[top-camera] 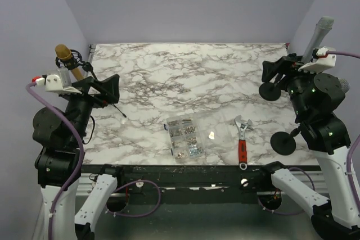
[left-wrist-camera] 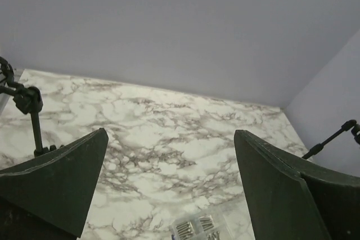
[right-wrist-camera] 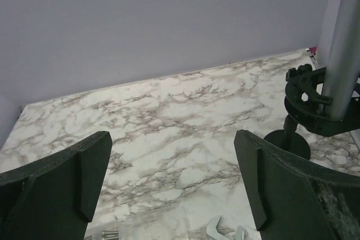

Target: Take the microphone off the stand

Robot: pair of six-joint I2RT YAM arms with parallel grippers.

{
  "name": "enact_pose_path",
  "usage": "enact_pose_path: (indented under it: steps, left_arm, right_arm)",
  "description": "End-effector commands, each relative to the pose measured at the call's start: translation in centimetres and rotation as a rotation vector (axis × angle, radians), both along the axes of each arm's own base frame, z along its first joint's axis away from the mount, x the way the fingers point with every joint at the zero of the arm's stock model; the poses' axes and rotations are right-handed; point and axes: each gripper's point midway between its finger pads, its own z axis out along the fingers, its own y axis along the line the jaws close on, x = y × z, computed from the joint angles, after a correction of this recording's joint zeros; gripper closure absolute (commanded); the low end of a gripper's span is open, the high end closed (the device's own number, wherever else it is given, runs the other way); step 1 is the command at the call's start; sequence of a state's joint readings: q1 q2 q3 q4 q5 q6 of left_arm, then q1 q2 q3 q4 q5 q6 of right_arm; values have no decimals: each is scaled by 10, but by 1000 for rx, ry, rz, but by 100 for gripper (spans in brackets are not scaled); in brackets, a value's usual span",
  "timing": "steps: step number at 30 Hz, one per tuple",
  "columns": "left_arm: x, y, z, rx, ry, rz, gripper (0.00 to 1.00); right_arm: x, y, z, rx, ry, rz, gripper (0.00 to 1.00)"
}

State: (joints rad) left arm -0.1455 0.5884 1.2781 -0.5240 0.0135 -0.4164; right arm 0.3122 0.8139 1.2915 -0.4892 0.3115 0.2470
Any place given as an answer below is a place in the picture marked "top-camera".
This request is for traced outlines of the black tripod microphone stand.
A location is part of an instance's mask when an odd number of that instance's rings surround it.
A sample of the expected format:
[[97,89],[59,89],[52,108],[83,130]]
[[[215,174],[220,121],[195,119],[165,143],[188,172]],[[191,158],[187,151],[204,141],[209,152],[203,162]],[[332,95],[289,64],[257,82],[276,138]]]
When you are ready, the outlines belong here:
[[[76,67],[80,70],[80,72],[82,73],[82,75],[84,76],[84,78],[94,78],[97,79],[97,76],[95,75],[94,71],[93,71],[93,66],[91,65],[91,63],[89,62],[85,62],[83,60],[82,55],[80,54],[80,52],[78,52],[77,50],[71,49],[71,52],[73,53],[73,56],[75,58],[75,62],[76,62]],[[64,64],[62,64],[60,62],[60,60],[56,57],[56,65],[59,68],[66,68],[64,66]],[[112,106],[114,106],[124,117],[127,117],[126,114],[124,114],[120,109],[118,109],[115,104],[111,104]]]

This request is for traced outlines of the gold microphone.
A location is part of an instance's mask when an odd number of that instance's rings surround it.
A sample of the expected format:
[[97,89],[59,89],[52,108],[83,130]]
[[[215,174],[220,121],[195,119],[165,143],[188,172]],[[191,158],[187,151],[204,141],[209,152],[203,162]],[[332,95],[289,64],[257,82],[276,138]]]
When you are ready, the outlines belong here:
[[58,44],[55,47],[56,57],[68,70],[71,71],[72,75],[77,81],[83,80],[84,76],[80,70],[76,67],[75,58],[71,50],[64,44]]

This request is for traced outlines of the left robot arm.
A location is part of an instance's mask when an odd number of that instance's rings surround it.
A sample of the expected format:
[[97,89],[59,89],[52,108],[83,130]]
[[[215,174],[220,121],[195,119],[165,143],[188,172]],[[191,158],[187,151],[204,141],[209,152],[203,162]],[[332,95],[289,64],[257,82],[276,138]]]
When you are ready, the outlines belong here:
[[119,101],[119,76],[72,83],[54,72],[33,78],[27,91],[44,108],[33,118],[33,140],[42,145],[35,161],[44,205],[45,239],[94,239],[95,226],[113,192],[124,188],[123,168],[103,165],[82,208],[75,209],[84,160],[83,138],[94,108]]

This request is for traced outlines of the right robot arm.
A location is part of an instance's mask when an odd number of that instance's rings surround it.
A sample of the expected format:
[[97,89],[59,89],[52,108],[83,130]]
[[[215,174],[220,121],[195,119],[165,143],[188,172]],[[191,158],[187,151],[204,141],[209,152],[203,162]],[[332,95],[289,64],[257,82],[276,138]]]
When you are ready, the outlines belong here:
[[317,193],[294,177],[279,162],[265,165],[259,185],[270,191],[285,192],[310,217],[323,239],[359,238],[359,184],[352,165],[351,143],[345,124],[335,109],[345,99],[338,78],[327,73],[335,66],[336,54],[320,53],[303,63],[295,54],[275,62],[264,61],[259,94],[267,101],[287,92],[298,127],[291,133],[277,132],[271,146],[280,155],[295,151],[295,137],[301,135],[313,152],[326,183],[328,196]]

